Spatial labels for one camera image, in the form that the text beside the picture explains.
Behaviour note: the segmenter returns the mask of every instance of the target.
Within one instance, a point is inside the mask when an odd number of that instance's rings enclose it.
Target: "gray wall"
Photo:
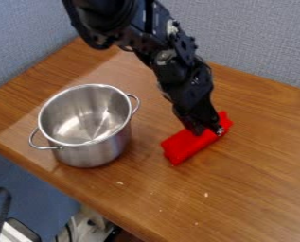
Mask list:
[[[60,0],[0,0],[0,85],[73,37]]]
[[[160,0],[198,53],[300,87],[300,0]]]

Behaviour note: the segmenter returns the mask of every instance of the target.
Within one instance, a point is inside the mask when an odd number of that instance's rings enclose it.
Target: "pot rim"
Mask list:
[[[87,142],[83,142],[83,143],[79,143],[79,144],[69,144],[69,143],[63,143],[60,141],[57,141],[56,139],[53,139],[47,133],[45,131],[43,130],[43,127],[41,127],[41,115],[43,115],[43,112],[45,110],[45,108],[48,107],[48,105],[61,96],[64,95],[65,93],[68,92],[72,92],[73,90],[77,90],[80,88],[85,88],[85,87],[100,87],[100,88],[108,88],[108,89],[112,89],[116,93],[119,93],[126,102],[127,102],[127,110],[128,110],[128,113],[127,113],[127,118],[126,118],[126,121],[124,123],[122,124],[122,126],[110,134],[107,135],[103,139],[99,139],[96,141],[87,141]],[[112,136],[116,135],[116,133],[126,127],[128,121],[130,121],[130,117],[131,117],[131,103],[130,103],[130,100],[127,98],[127,95],[124,94],[124,92],[118,89],[116,87],[112,87],[110,85],[106,85],[106,84],[83,84],[83,85],[79,85],[79,86],[73,86],[68,89],[64,89],[61,92],[59,92],[56,95],[53,95],[48,100],[47,102],[44,103],[40,111],[39,111],[39,114],[37,114],[37,127],[39,127],[39,130],[43,134],[43,136],[47,138],[48,141],[53,142],[56,145],[60,145],[63,147],[84,147],[84,146],[89,146],[89,145],[95,145],[100,142],[103,142],[104,140],[108,140]]]

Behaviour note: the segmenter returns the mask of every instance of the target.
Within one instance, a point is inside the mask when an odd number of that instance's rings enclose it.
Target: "red object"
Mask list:
[[[226,112],[219,112],[219,124],[223,127],[221,135],[223,136],[233,125],[233,122],[227,119]],[[190,131],[182,130],[160,143],[164,157],[172,165],[178,165],[200,149],[215,142],[221,136],[217,136],[209,129],[202,132],[200,136],[194,136]]]

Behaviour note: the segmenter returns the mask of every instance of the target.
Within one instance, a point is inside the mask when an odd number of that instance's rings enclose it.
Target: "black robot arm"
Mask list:
[[[210,102],[210,67],[195,55],[188,37],[168,11],[155,0],[61,0],[71,24],[95,49],[111,45],[134,52],[152,70],[172,113],[187,130],[222,134]]]

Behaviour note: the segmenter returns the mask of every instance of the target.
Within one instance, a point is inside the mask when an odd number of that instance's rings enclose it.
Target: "black cable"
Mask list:
[[[72,233],[71,233],[71,229],[69,229],[68,224],[64,225],[64,228],[65,228],[67,233],[68,233],[69,242],[73,242],[73,240],[72,240]]]
[[[5,194],[5,198],[3,201],[3,205],[1,205],[1,212],[0,212],[0,233],[1,233],[3,224],[4,224],[5,218],[8,216],[8,211],[11,209],[12,195],[4,187],[0,187],[0,193]]]

